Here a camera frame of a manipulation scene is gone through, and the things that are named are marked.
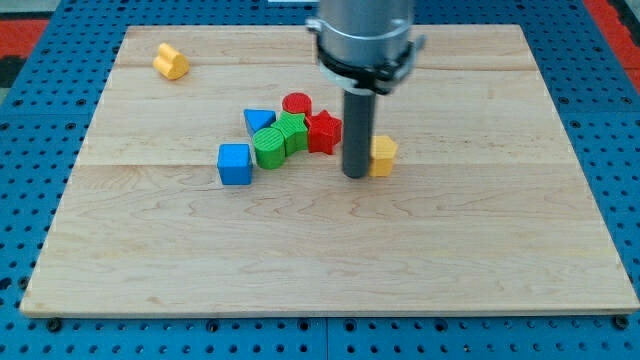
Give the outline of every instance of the blue triangle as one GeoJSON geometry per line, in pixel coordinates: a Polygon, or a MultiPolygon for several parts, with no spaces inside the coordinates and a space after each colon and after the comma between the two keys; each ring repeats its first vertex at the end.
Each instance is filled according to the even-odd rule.
{"type": "Polygon", "coordinates": [[[272,110],[244,110],[247,132],[253,137],[258,130],[271,126],[276,121],[276,112],[272,110]]]}

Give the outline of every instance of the red star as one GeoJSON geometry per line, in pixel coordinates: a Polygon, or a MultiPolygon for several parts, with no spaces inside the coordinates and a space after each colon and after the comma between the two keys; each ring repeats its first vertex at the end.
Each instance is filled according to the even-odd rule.
{"type": "Polygon", "coordinates": [[[342,140],[342,121],[322,110],[317,115],[307,116],[305,123],[309,128],[309,152],[333,155],[333,146],[342,140]]]}

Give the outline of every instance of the yellow arch block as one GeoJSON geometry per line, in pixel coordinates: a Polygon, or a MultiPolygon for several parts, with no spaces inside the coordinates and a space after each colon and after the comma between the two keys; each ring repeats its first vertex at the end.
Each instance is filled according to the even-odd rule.
{"type": "Polygon", "coordinates": [[[158,56],[153,59],[153,67],[169,80],[181,78],[189,71],[189,60],[167,43],[158,46],[158,56]]]}
{"type": "Polygon", "coordinates": [[[389,176],[398,152],[398,144],[387,135],[371,138],[371,161],[369,176],[389,176]]]}

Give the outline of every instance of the green block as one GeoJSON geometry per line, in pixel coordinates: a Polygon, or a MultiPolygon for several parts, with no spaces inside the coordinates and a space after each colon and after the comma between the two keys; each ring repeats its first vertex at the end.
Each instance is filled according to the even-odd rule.
{"type": "Polygon", "coordinates": [[[263,169],[277,169],[284,164],[284,136],[278,129],[264,128],[253,135],[256,163],[263,169]]]}
{"type": "Polygon", "coordinates": [[[296,151],[307,150],[307,126],[304,124],[304,114],[291,114],[283,111],[280,119],[271,124],[272,128],[278,129],[284,135],[284,148],[286,156],[290,156],[296,151]]]}

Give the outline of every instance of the metal cylinder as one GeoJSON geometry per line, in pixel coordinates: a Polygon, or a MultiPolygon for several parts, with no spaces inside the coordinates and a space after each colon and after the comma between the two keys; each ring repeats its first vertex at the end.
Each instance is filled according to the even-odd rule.
{"type": "Polygon", "coordinates": [[[361,178],[369,172],[375,107],[375,94],[344,92],[342,172],[350,178],[361,178]]]}
{"type": "Polygon", "coordinates": [[[406,50],[413,0],[322,0],[319,45],[347,65],[372,67],[406,50]]]}

